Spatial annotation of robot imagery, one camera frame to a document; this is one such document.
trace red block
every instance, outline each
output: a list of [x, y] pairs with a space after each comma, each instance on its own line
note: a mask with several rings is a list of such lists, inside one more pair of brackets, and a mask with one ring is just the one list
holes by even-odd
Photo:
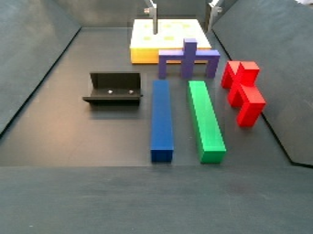
[[267, 104], [264, 96], [255, 85], [260, 67], [253, 61], [229, 61], [224, 71], [221, 86], [230, 88], [228, 101], [233, 107], [242, 107], [237, 116], [241, 127], [252, 127]]

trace toy block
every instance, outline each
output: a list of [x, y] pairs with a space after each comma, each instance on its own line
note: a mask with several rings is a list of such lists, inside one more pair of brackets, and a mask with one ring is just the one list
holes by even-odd
[[225, 67], [222, 78], [221, 78], [221, 86], [225, 89], [232, 88], [233, 79], [236, 77], [238, 67], [240, 67], [240, 61], [229, 61], [226, 63], [226, 67]]
[[160, 63], [161, 49], [184, 49], [184, 38], [197, 38], [198, 49], [212, 49], [197, 19], [160, 19], [158, 34], [153, 34], [153, 21], [135, 19], [131, 38], [131, 62], [134, 64]]
[[229, 92], [228, 101], [233, 107], [241, 107], [244, 98], [241, 96], [240, 87], [233, 87]]
[[160, 51], [160, 78], [166, 77], [166, 61], [181, 61], [181, 77], [193, 77], [193, 67], [196, 60], [206, 61], [206, 76], [216, 77], [217, 68], [220, 65], [221, 54], [218, 50], [197, 50], [197, 40], [194, 38], [184, 39], [182, 50], [164, 50]]
[[265, 107], [264, 96], [256, 86], [260, 67], [253, 61], [229, 61], [225, 67], [221, 86], [230, 92], [228, 101], [233, 107], [242, 107], [237, 115], [241, 127], [252, 127]]
[[260, 67], [256, 62], [241, 62], [236, 73], [236, 82], [246, 86], [255, 86], [255, 81], [260, 73]]
[[174, 134], [168, 80], [156, 80], [153, 82], [152, 104], [152, 162], [172, 162], [174, 152]]
[[202, 164], [218, 164], [225, 156], [226, 148], [204, 81], [190, 81], [189, 102], [197, 136], [200, 161]]

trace green block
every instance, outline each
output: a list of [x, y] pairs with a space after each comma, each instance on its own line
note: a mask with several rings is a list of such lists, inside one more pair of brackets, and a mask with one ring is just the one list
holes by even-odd
[[226, 148], [204, 81], [190, 81], [189, 100], [201, 163], [218, 164], [225, 156]]

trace gray floor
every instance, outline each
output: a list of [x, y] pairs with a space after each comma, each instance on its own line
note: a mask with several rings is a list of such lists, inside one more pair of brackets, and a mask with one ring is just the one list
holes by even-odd
[[[130, 63], [131, 30], [83, 28], [0, 140], [4, 233], [312, 233], [313, 171], [289, 164], [260, 119], [236, 125], [208, 80], [228, 154], [201, 165], [178, 65], [169, 69], [176, 155], [150, 163], [150, 86], [156, 65]], [[209, 36], [221, 53], [217, 39]], [[91, 71], [142, 74], [139, 108], [91, 108]], [[194, 79], [205, 79], [197, 65]]]

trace gray wall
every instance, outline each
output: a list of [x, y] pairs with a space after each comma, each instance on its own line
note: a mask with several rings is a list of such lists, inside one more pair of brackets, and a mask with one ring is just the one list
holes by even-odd
[[291, 159], [305, 165], [313, 165], [312, 22], [312, 9], [293, 0], [238, 0], [213, 27], [232, 59], [260, 64], [265, 118]]
[[[143, 14], [145, 0], [54, 0], [85, 27], [131, 27]], [[156, 0], [161, 18], [197, 18], [205, 22], [206, 0]]]
[[0, 0], [0, 133], [78, 31], [51, 0]]

